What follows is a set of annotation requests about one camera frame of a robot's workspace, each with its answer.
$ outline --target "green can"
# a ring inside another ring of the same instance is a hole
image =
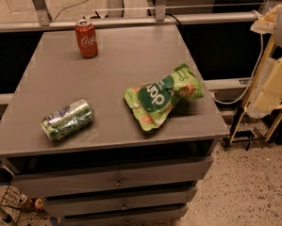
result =
[[[44,117],[41,126],[51,140],[58,140],[78,131],[93,120],[92,107],[84,99],[80,99]]]

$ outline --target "gray tabletop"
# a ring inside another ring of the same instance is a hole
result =
[[[145,133],[124,100],[127,88],[157,82],[187,63],[202,77],[176,26],[97,30],[99,54],[79,54],[74,31],[46,32],[0,122],[0,157],[210,139],[228,135],[206,86],[205,97],[180,102],[157,130]],[[58,143],[41,128],[44,116],[85,98],[95,122]]]

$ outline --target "white cable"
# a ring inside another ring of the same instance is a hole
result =
[[[252,11],[252,12],[254,12],[254,13],[256,14],[256,16],[258,16],[258,18],[261,16],[261,15],[260,15],[257,11],[255,11],[255,10]],[[262,36],[262,34],[260,34],[260,54],[259,54],[259,57],[257,58],[256,65],[255,65],[255,67],[254,67],[254,69],[253,69],[253,71],[252,71],[252,74],[251,74],[251,77],[250,77],[250,81],[248,82],[248,86],[245,88],[245,90],[244,90],[244,92],[242,93],[242,95],[241,95],[239,98],[237,98],[236,100],[232,101],[232,102],[222,102],[222,101],[217,100],[217,99],[213,96],[213,99],[214,99],[215,102],[217,102],[217,103],[219,103],[219,104],[222,104],[222,105],[232,105],[232,104],[238,102],[238,101],[245,95],[245,93],[247,92],[247,90],[248,90],[248,89],[250,88],[250,86],[251,86],[252,80],[253,80],[253,78],[254,78],[254,74],[255,74],[255,72],[256,72],[256,70],[257,70],[257,65],[258,65],[259,61],[261,60],[261,57],[262,57],[262,54],[263,54],[263,46],[264,46],[264,44],[263,44],[263,36]]]

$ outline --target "floor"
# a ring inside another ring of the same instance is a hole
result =
[[[82,15],[94,15],[98,11],[104,17],[107,12],[106,0],[47,0],[52,16],[57,20],[76,20]],[[146,0],[124,0],[125,16],[146,16]],[[30,0],[0,0],[0,22],[37,21]],[[223,110],[228,126],[232,111]],[[243,128],[256,127],[262,134],[267,126],[258,120],[244,120]],[[236,143],[225,149],[221,142],[213,152],[214,163],[204,180],[198,183],[198,192],[189,210],[179,221],[145,223],[145,226],[282,226],[282,145],[255,142],[249,151],[246,143]],[[0,186],[0,204],[6,186]],[[57,218],[41,212],[21,212],[4,206],[19,226],[61,225]],[[0,219],[0,225],[7,225]]]

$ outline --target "desk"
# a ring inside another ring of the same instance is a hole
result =
[[[99,54],[79,54],[75,32],[46,32],[0,122],[0,159],[13,184],[65,225],[117,225],[180,218],[227,127],[205,97],[181,102],[145,133],[124,101],[127,88],[153,83],[187,63],[202,77],[176,26],[97,30]],[[94,123],[52,143],[47,114],[85,98]]]

